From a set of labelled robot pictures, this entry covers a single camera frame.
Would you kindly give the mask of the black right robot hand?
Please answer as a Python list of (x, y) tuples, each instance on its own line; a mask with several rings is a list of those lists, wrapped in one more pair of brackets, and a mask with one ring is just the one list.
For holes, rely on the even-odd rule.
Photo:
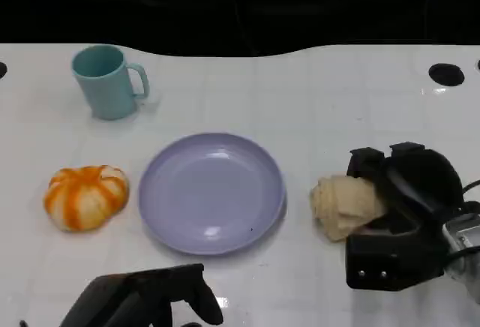
[(400, 291), (444, 273), (449, 243), (443, 224), (461, 213), (461, 179), (449, 160), (422, 144), (391, 154), (352, 150), (346, 174), (374, 186), (385, 214), (346, 239), (346, 284), (354, 290)]

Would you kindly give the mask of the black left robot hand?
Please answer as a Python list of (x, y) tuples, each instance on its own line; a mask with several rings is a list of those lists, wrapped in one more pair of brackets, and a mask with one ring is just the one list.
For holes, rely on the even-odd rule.
[(201, 263), (96, 277), (82, 291), (62, 326), (172, 326), (171, 304), (184, 301), (209, 325), (224, 317), (203, 278)]

